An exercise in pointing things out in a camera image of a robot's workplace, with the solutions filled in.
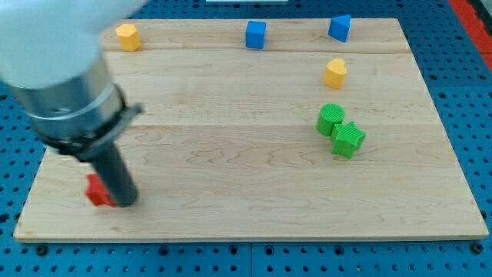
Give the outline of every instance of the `wood grain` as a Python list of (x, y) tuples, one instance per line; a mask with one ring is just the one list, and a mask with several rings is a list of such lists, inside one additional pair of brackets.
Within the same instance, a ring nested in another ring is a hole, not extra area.
[[(325, 19), (135, 21), (144, 46), (102, 36), (115, 80), (144, 102), (118, 146), (140, 189), (93, 207), (89, 165), (48, 153), (14, 236), (22, 242), (400, 241), (488, 235), (395, 19), (354, 19), (344, 44)], [(349, 73), (333, 90), (326, 62)], [(366, 133), (348, 161), (315, 130), (335, 102)]]

